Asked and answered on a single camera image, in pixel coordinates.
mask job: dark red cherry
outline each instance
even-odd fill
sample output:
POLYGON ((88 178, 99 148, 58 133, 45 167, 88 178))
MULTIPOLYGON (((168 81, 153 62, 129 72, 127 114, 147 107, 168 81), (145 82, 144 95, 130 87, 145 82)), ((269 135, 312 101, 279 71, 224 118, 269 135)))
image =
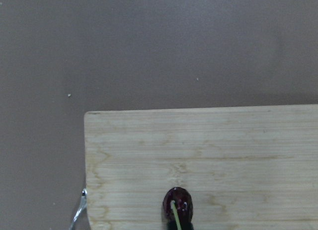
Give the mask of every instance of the dark red cherry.
POLYGON ((175 221, 173 211, 171 209, 171 201, 175 201, 177 213, 181 223, 190 223, 193 216, 193 205, 191 195, 181 187, 170 189, 163 199, 163 212, 168 222, 175 221))

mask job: green stem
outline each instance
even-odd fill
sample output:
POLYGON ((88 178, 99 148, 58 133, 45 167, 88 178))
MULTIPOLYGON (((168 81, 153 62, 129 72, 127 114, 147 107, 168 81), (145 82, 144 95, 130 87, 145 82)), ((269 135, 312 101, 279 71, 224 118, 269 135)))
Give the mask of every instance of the green stem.
POLYGON ((178 216, 177 208, 175 207, 174 204, 175 204, 175 201, 172 200, 172 201, 170 202, 170 206, 171 206, 171 209, 172 209, 172 211, 173 211, 173 215, 174 215, 174 218, 175 218, 175 222, 177 223, 177 228, 178 228, 178 230, 182 230, 182 229, 181 229, 181 225, 180 225, 180 221, 179 221, 179 216, 178 216))

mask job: gray countertop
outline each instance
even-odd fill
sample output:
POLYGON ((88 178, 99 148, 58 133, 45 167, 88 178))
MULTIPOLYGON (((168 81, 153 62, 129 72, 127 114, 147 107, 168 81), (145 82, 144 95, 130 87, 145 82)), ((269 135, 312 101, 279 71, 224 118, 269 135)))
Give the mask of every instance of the gray countertop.
POLYGON ((0 229, 69 227, 86 111, 317 103, 317 7, 0 0, 0 229))

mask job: wood grain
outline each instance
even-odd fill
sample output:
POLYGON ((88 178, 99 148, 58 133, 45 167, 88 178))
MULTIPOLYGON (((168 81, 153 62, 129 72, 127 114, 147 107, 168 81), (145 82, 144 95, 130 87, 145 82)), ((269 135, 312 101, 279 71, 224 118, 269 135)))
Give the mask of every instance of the wood grain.
POLYGON ((165 229, 174 186, 196 230, 318 229, 318 105, 85 115, 92 230, 165 229))

